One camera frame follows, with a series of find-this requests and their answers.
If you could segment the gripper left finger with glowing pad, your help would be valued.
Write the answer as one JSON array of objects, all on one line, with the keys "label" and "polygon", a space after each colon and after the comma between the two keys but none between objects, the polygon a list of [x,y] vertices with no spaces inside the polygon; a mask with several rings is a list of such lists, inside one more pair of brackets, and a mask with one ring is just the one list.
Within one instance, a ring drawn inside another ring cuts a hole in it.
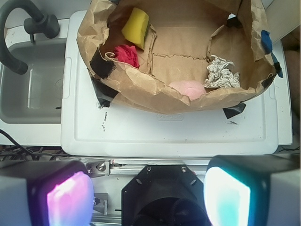
[{"label": "gripper left finger with glowing pad", "polygon": [[88,226],[94,187],[80,161],[3,161],[2,226]]}]

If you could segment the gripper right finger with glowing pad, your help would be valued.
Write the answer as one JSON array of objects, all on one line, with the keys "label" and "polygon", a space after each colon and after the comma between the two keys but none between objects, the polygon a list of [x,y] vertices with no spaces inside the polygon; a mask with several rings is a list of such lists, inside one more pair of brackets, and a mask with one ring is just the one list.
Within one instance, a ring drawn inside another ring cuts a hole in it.
[{"label": "gripper right finger with glowing pad", "polygon": [[214,226],[299,226],[300,154],[217,155],[204,179]]}]

